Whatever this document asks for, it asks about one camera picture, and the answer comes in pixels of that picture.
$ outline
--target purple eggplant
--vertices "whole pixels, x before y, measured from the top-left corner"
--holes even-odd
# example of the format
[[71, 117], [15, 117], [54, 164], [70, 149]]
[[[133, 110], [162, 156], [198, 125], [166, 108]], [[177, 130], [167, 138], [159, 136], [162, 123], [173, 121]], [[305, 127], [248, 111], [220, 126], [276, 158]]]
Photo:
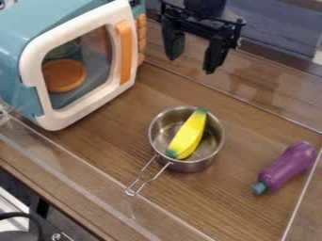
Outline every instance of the purple eggplant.
[[277, 190], [293, 176], [313, 166], [317, 155], [317, 149], [309, 142], [300, 141], [289, 146], [273, 165], [260, 173], [258, 184], [253, 186], [254, 194], [260, 196], [268, 189]]

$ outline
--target toy microwave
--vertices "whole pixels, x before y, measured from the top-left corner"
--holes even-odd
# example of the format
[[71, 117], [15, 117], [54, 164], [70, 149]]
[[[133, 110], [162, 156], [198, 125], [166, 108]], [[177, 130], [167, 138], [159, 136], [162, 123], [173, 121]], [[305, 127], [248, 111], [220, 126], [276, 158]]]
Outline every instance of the toy microwave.
[[63, 129], [135, 84], [145, 0], [20, 0], [0, 23], [0, 98], [45, 129]]

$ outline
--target pot handle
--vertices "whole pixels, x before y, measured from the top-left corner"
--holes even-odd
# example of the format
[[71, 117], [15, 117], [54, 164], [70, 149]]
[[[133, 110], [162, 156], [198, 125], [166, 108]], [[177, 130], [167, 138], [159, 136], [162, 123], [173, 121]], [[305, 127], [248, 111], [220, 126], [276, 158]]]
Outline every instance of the pot handle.
[[138, 181], [141, 180], [142, 174], [145, 173], [147, 167], [153, 164], [153, 162], [157, 160], [158, 157], [159, 157], [158, 154], [153, 157], [153, 159], [150, 160], [150, 162], [147, 163], [147, 165], [145, 166], [145, 168], [141, 170], [137, 181], [133, 182], [133, 183], [129, 185], [129, 187], [126, 188], [126, 194], [127, 194], [129, 196], [131, 196], [131, 197], [137, 196], [137, 195], [139, 194], [139, 192], [142, 191], [142, 189], [145, 188], [145, 186], [149, 185], [151, 182], [154, 182], [154, 181], [159, 178], [159, 176], [162, 175], [163, 171], [165, 171], [165, 170], [167, 169], [167, 167], [173, 164], [171, 162], [169, 162], [169, 163], [163, 166], [163, 168], [161, 169], [161, 171], [158, 172], [158, 174], [139, 186], [139, 188], [138, 188], [137, 191], [134, 191], [134, 190], [133, 190], [134, 185], [135, 185], [135, 184], [138, 183]]

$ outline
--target orange microwave handle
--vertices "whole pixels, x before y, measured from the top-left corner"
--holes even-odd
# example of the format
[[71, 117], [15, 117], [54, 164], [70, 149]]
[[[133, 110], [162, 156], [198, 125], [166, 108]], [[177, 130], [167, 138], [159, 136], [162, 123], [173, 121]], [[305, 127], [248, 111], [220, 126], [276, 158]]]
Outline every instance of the orange microwave handle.
[[133, 48], [134, 48], [134, 33], [131, 24], [123, 20], [117, 25], [117, 30], [121, 36], [121, 84], [125, 84], [131, 78], [133, 69]]

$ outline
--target microwave window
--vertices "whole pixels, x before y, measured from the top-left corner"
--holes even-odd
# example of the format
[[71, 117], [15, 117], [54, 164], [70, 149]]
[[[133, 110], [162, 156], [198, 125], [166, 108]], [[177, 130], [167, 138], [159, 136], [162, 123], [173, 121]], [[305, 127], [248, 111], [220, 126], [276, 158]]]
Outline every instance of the microwave window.
[[51, 50], [42, 68], [54, 109], [107, 82], [111, 64], [113, 40], [106, 26]]

